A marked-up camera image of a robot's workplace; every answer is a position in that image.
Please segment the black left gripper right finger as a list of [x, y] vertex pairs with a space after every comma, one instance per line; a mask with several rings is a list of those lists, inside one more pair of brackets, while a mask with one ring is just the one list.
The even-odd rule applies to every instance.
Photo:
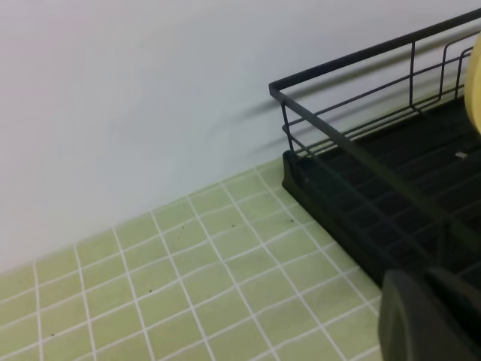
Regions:
[[425, 280], [460, 342], [480, 360], [480, 291], [444, 268], [430, 268]]

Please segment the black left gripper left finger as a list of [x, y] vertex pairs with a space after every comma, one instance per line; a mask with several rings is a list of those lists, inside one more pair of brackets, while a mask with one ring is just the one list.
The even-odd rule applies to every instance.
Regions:
[[458, 360], [455, 322], [428, 286], [402, 271], [385, 274], [378, 323], [384, 360]]

